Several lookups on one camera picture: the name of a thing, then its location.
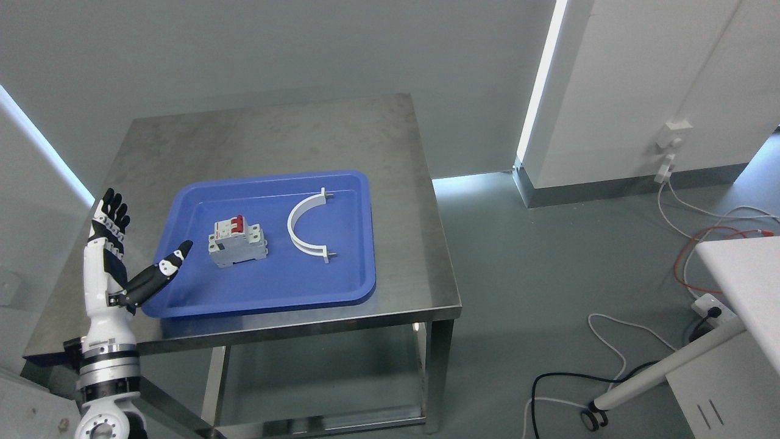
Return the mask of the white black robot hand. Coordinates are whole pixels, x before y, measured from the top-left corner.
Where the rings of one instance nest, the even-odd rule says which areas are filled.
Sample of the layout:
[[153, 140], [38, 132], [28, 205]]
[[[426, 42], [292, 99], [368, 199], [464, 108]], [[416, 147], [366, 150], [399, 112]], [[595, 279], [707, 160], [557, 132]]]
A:
[[129, 222], [122, 195], [109, 187], [97, 202], [83, 249], [83, 292], [90, 327], [81, 342], [82, 352], [136, 344], [129, 322], [138, 308], [178, 275], [193, 246], [192, 241], [183, 241], [174, 252], [128, 278], [124, 244]]

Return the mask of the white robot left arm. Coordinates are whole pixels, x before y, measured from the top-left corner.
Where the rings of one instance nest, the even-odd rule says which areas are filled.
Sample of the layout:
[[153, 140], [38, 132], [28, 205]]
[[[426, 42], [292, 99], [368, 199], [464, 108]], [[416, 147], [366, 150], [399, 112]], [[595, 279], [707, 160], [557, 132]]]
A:
[[147, 438], [144, 415], [134, 405], [140, 397], [140, 355], [133, 344], [103, 344], [82, 350], [78, 339], [66, 347], [79, 373], [82, 417], [75, 438]]

